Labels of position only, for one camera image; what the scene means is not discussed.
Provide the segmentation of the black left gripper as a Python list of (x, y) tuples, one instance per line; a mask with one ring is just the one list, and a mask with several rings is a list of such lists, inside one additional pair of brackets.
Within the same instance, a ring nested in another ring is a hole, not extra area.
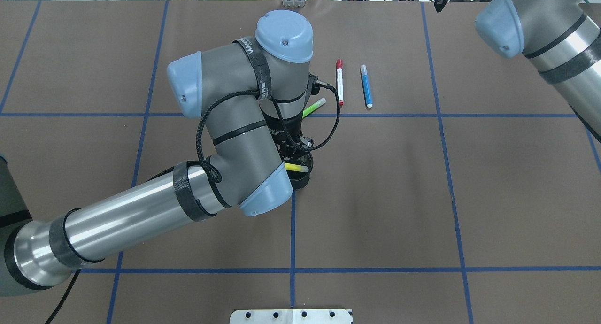
[(302, 109), (298, 104), (277, 104), (283, 118), (279, 118), (272, 101), (262, 101), (261, 111), (277, 152), (283, 161), (294, 164), (310, 164), (313, 155), (306, 150), (313, 145), (311, 138), (302, 134)]

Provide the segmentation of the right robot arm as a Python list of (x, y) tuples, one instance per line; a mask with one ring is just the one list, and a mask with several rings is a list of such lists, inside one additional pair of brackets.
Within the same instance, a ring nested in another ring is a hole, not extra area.
[(600, 23), (580, 7), (584, 0), (479, 0), (481, 39), (502, 57), (522, 54), (565, 98), (588, 131), (600, 139)]

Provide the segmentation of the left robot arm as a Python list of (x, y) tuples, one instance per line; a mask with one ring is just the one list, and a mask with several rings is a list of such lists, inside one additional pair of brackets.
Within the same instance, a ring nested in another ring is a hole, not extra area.
[(302, 119), (313, 58), (302, 14), (262, 16), (253, 37), (171, 62), (168, 80), (197, 118), (197, 161), (53, 221), (34, 221), (1, 158), (1, 296), (47, 290), (108, 255), (238, 206), (271, 211), (293, 187), (273, 139), (275, 122)]

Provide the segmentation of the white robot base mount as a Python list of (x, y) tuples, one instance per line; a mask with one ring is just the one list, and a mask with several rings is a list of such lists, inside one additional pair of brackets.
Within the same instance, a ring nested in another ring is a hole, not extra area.
[(239, 309), (230, 324), (352, 324), (349, 309)]

